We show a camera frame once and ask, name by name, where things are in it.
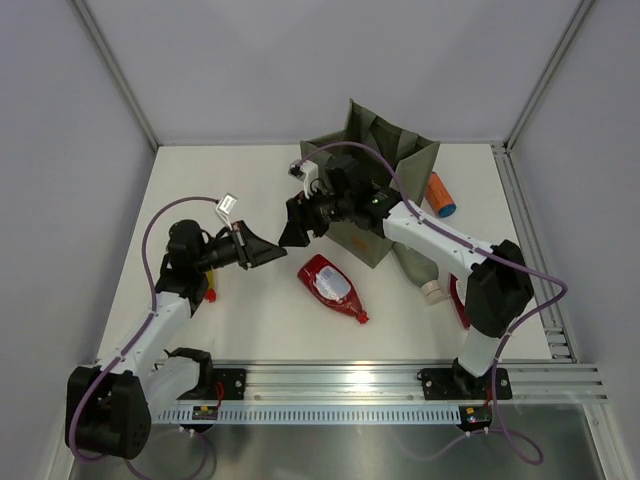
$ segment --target orange cylinder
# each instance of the orange cylinder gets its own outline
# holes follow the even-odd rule
[[[440,180],[437,173],[433,172],[429,177],[429,183],[427,184],[427,191],[425,198],[433,211],[440,218],[448,217],[456,211],[456,204],[451,198],[449,191]]]

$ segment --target wall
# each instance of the wall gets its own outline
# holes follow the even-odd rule
[[[68,375],[95,355],[153,157],[66,2],[2,2],[0,65],[0,466],[32,480]]]
[[[156,134],[298,141],[349,97],[440,140],[503,139],[577,0],[87,0]]]
[[[598,2],[515,148],[571,288],[564,305],[581,358],[599,365],[629,446],[640,444],[630,415],[640,397],[638,78],[640,3]]]

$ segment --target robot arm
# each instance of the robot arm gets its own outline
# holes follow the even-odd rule
[[[308,173],[292,166],[290,173],[306,177]],[[528,275],[476,253],[476,248],[493,252],[524,265],[520,248],[504,240],[498,246],[474,239],[448,225],[430,219],[441,232],[463,238],[471,247],[426,228],[414,212],[390,187],[377,188],[355,159],[348,155],[333,157],[325,166],[325,188],[305,189],[287,201],[288,222],[280,237],[281,246],[307,246],[308,231],[322,236],[336,221],[351,221],[381,238],[402,243],[443,265],[464,285],[465,314],[471,322],[466,343],[454,363],[467,380],[482,377],[490,368],[502,336],[533,297]],[[430,218],[410,202],[422,218]]]
[[[135,458],[144,448],[152,419],[158,413],[184,394],[193,398],[216,395],[208,352],[179,348],[158,370],[154,370],[154,362],[163,356],[165,346],[202,303],[208,288],[205,272],[232,263],[254,268],[286,253],[258,238],[243,221],[233,223],[207,243],[197,222],[182,220],[174,224],[155,285],[155,313],[150,307],[109,355],[94,366],[77,367],[69,377],[67,445],[73,434],[80,449]],[[89,397],[72,432],[72,418],[87,390],[132,341],[133,348]]]

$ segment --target table top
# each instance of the table top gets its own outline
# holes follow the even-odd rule
[[[245,220],[258,236],[277,243],[286,221],[285,201],[302,184],[287,175],[299,158],[297,145],[162,147],[140,209],[99,356],[113,349],[149,305],[140,246],[151,217],[186,196],[238,197],[232,220]],[[499,243],[516,234],[489,145],[444,144],[434,168],[458,206],[445,222],[476,238]],[[431,212],[428,205],[423,205]],[[151,271],[157,275],[169,227],[192,218],[209,232],[221,227],[214,206],[189,202],[167,211],[151,232]],[[466,336],[450,301],[428,306],[389,253],[371,269],[328,238],[245,271],[230,265],[216,271],[218,300],[200,306],[168,349],[186,346],[210,351],[219,360],[242,361],[403,361],[455,358]],[[353,282],[371,320],[334,312],[318,302],[297,272],[320,253]],[[446,272],[441,269],[441,281]],[[549,359],[539,317],[516,332],[503,359]]]

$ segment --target red object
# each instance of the red object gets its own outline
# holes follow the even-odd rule
[[[458,295],[458,289],[456,288],[456,283],[458,279],[453,275],[449,276],[449,293],[451,294],[451,299],[453,300],[453,306],[456,307],[456,313],[458,314],[458,318],[462,323],[462,326],[469,330],[471,327],[471,322],[467,317],[467,314],[464,313],[464,303],[460,300],[460,296]]]
[[[204,298],[209,303],[213,303],[218,298],[218,295],[216,295],[216,291],[213,288],[210,288],[209,290],[207,290],[207,293],[204,294]]]
[[[298,278],[327,307],[355,317],[360,323],[369,321],[351,280],[322,255],[305,263]]]

